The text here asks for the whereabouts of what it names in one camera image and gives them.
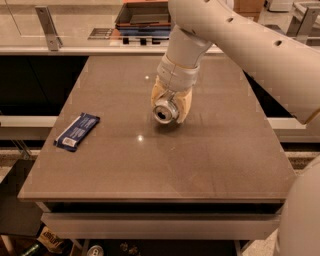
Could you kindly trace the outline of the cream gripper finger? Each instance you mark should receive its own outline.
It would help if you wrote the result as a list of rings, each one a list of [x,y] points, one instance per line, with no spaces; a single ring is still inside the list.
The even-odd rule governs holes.
[[[159,77],[156,77],[155,84],[151,92],[151,107],[155,108],[164,102],[168,102],[170,90],[163,84]]]
[[[183,123],[186,119],[192,104],[192,89],[176,92],[173,97],[176,109],[176,122]]]

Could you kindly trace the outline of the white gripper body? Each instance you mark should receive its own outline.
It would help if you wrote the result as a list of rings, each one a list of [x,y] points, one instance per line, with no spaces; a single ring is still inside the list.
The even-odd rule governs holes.
[[[161,83],[171,91],[186,91],[197,81],[200,67],[184,68],[171,62],[164,55],[157,67]]]

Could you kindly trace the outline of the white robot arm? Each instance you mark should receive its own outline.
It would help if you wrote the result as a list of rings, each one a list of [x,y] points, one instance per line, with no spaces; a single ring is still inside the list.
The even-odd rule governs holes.
[[[320,134],[320,53],[235,13],[225,0],[168,0],[174,23],[152,89],[154,118],[181,123],[206,51],[217,45],[315,136]],[[320,256],[320,159],[290,188],[274,256]]]

